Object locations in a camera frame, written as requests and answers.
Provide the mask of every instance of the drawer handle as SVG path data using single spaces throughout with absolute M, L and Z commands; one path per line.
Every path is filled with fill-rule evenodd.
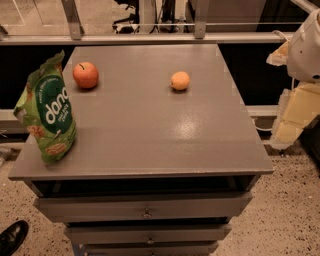
M 155 244 L 156 242 L 150 237 L 149 240 L 146 242 L 148 245 Z
M 142 214 L 142 218 L 150 219 L 151 217 L 152 217 L 152 214 L 149 212 L 148 209 L 145 209 L 144 213 Z

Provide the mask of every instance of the speckled floor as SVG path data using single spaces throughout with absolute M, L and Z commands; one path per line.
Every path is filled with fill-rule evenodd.
M 16 220 L 30 224 L 30 232 L 15 255 L 69 256 L 71 244 L 61 224 L 52 224 L 33 206 L 35 195 L 22 182 L 8 180 L 15 156 L 0 168 L 0 230 Z M 319 169 L 303 147 L 296 143 L 281 157 L 267 148 L 274 165 L 272 175 L 263 176 L 252 192 L 253 200 L 212 256 L 319 256 Z

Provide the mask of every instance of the chip bag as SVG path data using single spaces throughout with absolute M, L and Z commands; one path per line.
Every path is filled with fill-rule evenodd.
M 14 109 L 19 122 L 35 137 L 46 163 L 61 159 L 76 136 L 76 124 L 62 76 L 63 58 L 62 51 L 29 75 Z

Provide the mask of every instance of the shoe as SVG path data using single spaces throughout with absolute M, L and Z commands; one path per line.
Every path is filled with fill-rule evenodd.
M 27 222 L 20 220 L 0 234 L 0 256 L 11 256 L 22 244 L 29 230 Z

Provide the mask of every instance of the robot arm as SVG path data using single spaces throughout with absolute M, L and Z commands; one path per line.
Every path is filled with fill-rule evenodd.
M 320 9 L 313 11 L 267 62 L 286 64 L 289 76 L 300 81 L 295 89 L 285 89 L 279 100 L 271 146 L 282 150 L 291 146 L 320 114 Z

